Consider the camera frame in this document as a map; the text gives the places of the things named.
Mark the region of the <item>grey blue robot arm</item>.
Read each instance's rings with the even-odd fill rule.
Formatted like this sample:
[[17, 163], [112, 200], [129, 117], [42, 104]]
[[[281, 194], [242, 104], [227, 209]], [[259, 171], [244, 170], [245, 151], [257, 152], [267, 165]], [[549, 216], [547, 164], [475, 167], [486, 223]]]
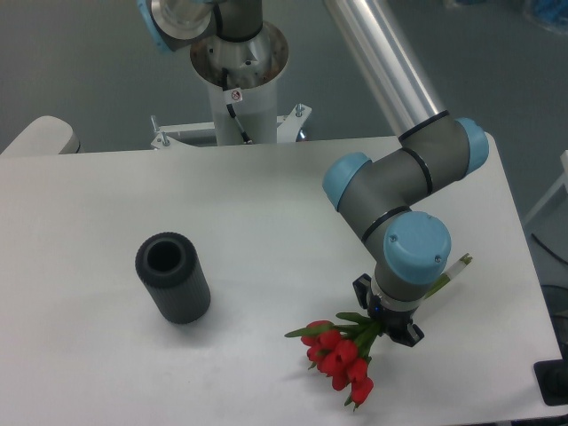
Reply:
[[[353, 287], [360, 306], [394, 342], [414, 346], [413, 316], [441, 275], [451, 237], [435, 217], [414, 210], [433, 193], [479, 169], [489, 154], [485, 132], [440, 104], [384, 1], [328, 1], [340, 30], [388, 123], [397, 151], [378, 161], [347, 154], [323, 177], [327, 198], [376, 262]], [[219, 145], [294, 140], [278, 122], [274, 83], [288, 62], [283, 34], [259, 1], [140, 1], [157, 47], [188, 49], [209, 87]]]

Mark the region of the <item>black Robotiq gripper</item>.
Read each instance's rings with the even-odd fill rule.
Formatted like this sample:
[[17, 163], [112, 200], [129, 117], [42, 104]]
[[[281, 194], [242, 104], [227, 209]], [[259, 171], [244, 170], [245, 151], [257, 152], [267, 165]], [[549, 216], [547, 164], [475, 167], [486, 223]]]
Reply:
[[413, 323], [413, 316], [418, 309], [418, 302], [395, 300], [386, 294], [370, 295], [371, 277], [363, 273], [352, 286], [361, 309], [369, 317], [379, 320], [387, 330], [386, 334], [397, 344], [415, 347], [422, 339], [422, 330]]

